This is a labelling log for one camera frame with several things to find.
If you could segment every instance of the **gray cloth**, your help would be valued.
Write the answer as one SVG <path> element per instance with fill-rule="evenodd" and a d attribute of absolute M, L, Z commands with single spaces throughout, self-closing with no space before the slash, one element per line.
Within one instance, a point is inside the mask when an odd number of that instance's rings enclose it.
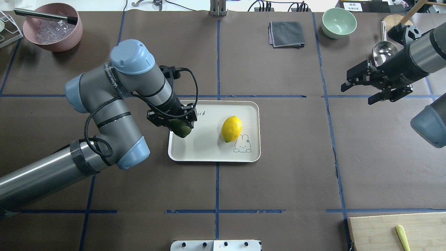
<path fill-rule="evenodd" d="M 269 22 L 269 44 L 274 48 L 305 46 L 304 33 L 300 22 Z"/>

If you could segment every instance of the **brown table surface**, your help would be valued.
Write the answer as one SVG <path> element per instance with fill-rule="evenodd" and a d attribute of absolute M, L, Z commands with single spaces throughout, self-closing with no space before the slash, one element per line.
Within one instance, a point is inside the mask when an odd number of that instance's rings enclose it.
<path fill-rule="evenodd" d="M 181 163 L 147 107 L 127 100 L 150 148 L 143 163 L 111 167 L 0 221 L 0 250 L 169 250 L 174 240 L 257 239 L 263 250 L 347 250 L 346 217 L 446 208 L 446 155 L 410 120 L 446 92 L 443 69 L 396 103 L 377 90 L 340 86 L 371 59 L 384 13 L 355 13 L 356 31 L 334 40 L 322 13 L 80 12 L 83 37 L 51 53 L 26 38 L 0 50 L 0 176 L 82 138 L 87 116 L 64 97 L 67 81 L 108 61 L 118 41 L 139 39 L 159 65 L 190 68 L 201 100 L 260 108 L 254 163 Z M 24 17 L 13 16 L 21 27 Z M 270 21 L 299 21 L 306 45 L 273 49 Z M 443 14 L 417 14 L 427 31 Z M 187 75 L 175 82 L 194 94 Z"/>

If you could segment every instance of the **green lime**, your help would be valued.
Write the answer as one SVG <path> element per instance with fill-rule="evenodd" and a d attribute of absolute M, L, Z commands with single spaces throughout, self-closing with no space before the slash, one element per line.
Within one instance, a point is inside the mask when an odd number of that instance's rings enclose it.
<path fill-rule="evenodd" d="M 185 138 L 192 131 L 192 129 L 187 125 L 186 122 L 179 119 L 170 120 L 170 125 L 172 132 L 181 138 Z"/>

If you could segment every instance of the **dish rack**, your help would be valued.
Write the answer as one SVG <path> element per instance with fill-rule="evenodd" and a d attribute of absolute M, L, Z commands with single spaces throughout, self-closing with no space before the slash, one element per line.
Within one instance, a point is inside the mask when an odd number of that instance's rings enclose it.
<path fill-rule="evenodd" d="M 0 31 L 0 48 L 23 37 L 22 31 L 10 15 L 0 10 L 0 19 L 4 22 L 4 29 Z"/>

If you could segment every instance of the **lime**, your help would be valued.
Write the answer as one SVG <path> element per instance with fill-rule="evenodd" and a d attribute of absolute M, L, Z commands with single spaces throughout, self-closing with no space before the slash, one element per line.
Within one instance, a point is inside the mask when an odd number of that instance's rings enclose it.
<path fill-rule="evenodd" d="M 242 131 L 242 121 L 237 116 L 229 117 L 222 126 L 223 140 L 228 143 L 237 139 Z"/>
<path fill-rule="evenodd" d="M 186 122 L 179 119 L 172 119 L 170 121 L 170 125 L 172 132 L 181 138 L 185 138 L 192 131 L 192 129 L 187 125 Z"/>

